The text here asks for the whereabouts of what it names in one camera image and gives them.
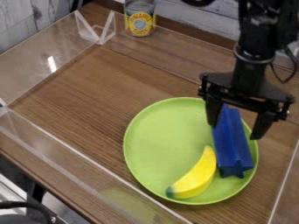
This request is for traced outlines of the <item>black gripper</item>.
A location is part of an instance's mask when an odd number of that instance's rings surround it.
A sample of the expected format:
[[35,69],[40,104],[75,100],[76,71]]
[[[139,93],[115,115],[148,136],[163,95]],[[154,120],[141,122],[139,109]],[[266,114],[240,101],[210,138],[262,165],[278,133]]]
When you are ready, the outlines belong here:
[[223,103],[231,104],[259,113],[250,136],[251,140],[259,140],[267,133],[272,122],[287,118],[295,97],[267,80],[262,81],[256,92],[238,89],[231,85],[231,80],[232,73],[203,73],[200,75],[199,95],[206,101],[208,125],[211,127],[218,125]]

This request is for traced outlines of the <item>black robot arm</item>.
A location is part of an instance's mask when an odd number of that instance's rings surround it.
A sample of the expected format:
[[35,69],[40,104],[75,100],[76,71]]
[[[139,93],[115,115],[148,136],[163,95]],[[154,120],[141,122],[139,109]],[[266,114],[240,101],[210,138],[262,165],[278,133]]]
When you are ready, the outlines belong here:
[[220,122],[227,103],[256,113],[250,138],[258,140],[272,123],[287,118],[295,97],[266,77],[276,52],[292,56],[288,45],[298,40],[299,0],[238,0],[239,39],[234,46],[236,64],[230,73],[204,73],[199,95],[206,101],[210,126]]

